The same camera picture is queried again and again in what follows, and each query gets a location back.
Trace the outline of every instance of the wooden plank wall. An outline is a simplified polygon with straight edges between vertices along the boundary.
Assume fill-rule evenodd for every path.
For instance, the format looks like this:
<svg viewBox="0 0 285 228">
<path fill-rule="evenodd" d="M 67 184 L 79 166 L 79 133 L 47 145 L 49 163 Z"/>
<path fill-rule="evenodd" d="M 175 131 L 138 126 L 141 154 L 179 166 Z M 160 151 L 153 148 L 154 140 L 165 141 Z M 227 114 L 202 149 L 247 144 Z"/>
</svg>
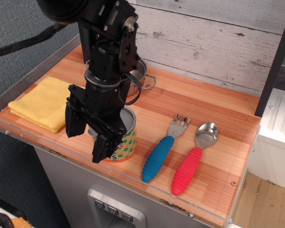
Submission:
<svg viewBox="0 0 285 228">
<path fill-rule="evenodd" d="M 285 0 L 130 0 L 151 67 L 260 96 L 285 27 Z"/>
</svg>

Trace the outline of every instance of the children's utensil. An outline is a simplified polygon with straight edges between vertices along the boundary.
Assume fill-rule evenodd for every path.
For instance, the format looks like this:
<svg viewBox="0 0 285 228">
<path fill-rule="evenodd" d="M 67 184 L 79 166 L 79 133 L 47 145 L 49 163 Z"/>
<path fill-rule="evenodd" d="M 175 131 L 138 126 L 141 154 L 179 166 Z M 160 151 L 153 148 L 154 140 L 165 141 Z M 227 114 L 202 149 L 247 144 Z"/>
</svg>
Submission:
<svg viewBox="0 0 285 228">
<path fill-rule="evenodd" d="M 190 118 L 176 115 L 168 129 L 168 136 L 164 137 L 148 157 L 142 170 L 142 180 L 151 181 L 161 169 L 166 157 L 174 144 L 174 139 L 182 135 L 187 129 Z"/>
<path fill-rule="evenodd" d="M 195 135 L 196 147 L 180 164 L 172 181 L 172 194 L 178 196 L 189 186 L 203 155 L 203 149 L 213 145 L 218 138 L 218 127 L 214 123 L 203 124 Z"/>
</svg>

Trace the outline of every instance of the yellow cloth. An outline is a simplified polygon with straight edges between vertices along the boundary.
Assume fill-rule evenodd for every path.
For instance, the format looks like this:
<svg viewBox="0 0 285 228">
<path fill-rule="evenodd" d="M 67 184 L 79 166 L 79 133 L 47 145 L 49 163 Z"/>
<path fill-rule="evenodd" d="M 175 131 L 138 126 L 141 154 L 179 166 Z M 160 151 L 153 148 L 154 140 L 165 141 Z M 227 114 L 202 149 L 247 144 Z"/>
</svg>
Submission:
<svg viewBox="0 0 285 228">
<path fill-rule="evenodd" d="M 9 103 L 11 113 L 56 133 L 66 124 L 69 83 L 48 77 L 20 100 Z"/>
</svg>

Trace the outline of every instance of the black cord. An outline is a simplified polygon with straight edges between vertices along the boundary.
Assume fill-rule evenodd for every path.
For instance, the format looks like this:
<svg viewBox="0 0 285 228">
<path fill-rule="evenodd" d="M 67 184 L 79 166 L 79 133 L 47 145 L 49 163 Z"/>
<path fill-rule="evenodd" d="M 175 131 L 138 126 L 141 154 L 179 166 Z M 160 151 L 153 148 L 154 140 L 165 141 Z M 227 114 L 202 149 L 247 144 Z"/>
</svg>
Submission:
<svg viewBox="0 0 285 228">
<path fill-rule="evenodd" d="M 2 228 L 14 228 L 13 223 L 6 214 L 0 213 L 0 226 Z"/>
<path fill-rule="evenodd" d="M 48 27 L 43 32 L 39 33 L 37 36 L 28 38 L 13 44 L 6 45 L 4 47 L 0 47 L 0 56 L 7 55 L 9 53 L 21 50 L 23 48 L 27 48 L 29 46 L 38 44 L 47 39 L 50 39 L 56 32 L 63 29 L 66 25 L 58 24 Z"/>
</svg>

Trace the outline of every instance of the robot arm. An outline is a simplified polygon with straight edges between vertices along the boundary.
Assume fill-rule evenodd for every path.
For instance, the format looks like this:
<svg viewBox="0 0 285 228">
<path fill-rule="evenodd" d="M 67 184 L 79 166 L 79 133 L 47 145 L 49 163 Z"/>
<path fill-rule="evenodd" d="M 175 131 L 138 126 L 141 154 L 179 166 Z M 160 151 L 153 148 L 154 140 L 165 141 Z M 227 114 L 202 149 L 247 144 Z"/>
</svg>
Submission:
<svg viewBox="0 0 285 228">
<path fill-rule="evenodd" d="M 138 16 L 125 0 L 37 0 L 50 19 L 77 22 L 85 61 L 86 88 L 71 85 L 66 106 L 68 137 L 83 134 L 86 124 L 97 132 L 93 162 L 110 157 L 126 128 L 120 110 L 127 103 L 130 72 L 137 69 L 135 35 Z"/>
</svg>

